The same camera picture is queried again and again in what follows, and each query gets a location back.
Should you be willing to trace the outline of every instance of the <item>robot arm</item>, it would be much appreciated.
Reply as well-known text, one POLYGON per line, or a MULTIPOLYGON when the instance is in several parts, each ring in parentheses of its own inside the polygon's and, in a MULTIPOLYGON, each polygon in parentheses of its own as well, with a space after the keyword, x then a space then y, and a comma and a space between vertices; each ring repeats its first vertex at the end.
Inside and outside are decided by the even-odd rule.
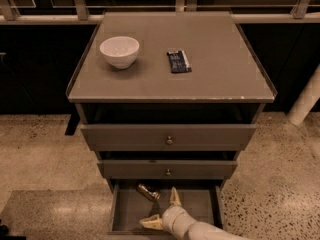
POLYGON ((175 188, 172 188, 170 204, 162 218, 156 214, 140 220, 140 224, 145 228, 167 231, 177 240, 250 240, 230 234, 209 223, 196 221, 181 206, 175 188))

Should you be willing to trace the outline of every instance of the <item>white bowl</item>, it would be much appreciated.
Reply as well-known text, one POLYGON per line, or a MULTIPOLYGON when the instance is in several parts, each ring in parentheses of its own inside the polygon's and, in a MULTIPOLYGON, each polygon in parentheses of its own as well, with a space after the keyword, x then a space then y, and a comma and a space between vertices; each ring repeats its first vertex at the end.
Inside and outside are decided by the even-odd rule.
POLYGON ((112 66, 124 69, 136 60, 139 42, 128 36, 117 36, 102 42, 100 51, 112 66))

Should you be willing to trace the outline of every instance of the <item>dresser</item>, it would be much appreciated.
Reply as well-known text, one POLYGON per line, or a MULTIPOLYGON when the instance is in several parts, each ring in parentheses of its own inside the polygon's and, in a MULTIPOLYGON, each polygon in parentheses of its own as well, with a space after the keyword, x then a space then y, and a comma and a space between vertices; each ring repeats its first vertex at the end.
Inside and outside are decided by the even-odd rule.
POLYGON ((67 96, 113 192, 107 239, 172 239, 139 220, 162 214, 175 186, 193 217, 223 228, 220 190, 276 90, 228 12, 126 12, 105 14, 67 96), (125 70, 99 51, 113 36, 140 43, 125 70), (178 49, 192 72, 170 72, 167 52, 178 49), (160 199, 138 193, 139 183, 160 199))

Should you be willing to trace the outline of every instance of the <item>floor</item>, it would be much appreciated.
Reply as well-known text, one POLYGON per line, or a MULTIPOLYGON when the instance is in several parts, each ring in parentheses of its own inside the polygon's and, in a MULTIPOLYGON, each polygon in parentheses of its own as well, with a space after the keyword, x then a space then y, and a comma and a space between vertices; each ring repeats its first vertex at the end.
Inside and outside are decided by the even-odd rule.
MULTIPOLYGON (((0 219, 11 235, 107 239, 112 202, 67 115, 0 116, 0 219)), ((250 239, 320 239, 320 113, 300 126, 263 113, 222 190, 226 230, 250 239)))

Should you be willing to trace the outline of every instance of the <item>closed drawer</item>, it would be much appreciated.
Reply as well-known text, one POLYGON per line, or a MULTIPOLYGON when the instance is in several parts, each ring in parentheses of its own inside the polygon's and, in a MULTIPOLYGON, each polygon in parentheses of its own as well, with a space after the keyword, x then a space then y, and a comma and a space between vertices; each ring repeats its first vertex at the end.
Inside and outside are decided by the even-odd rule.
MULTIPOLYGON (((139 220, 153 214, 163 215, 170 206, 171 188, 180 196, 182 207, 196 220, 223 228, 220 188, 215 181, 161 181, 160 198, 151 202, 136 191, 139 181, 116 181, 113 191, 108 240, 174 240, 167 232, 145 229, 139 220)), ((148 184, 157 185, 157 181, 148 184)))
POLYGON ((236 161, 110 160, 98 164, 107 179, 228 179, 236 161))
POLYGON ((232 125, 83 125, 93 151, 244 150, 255 124, 232 125))

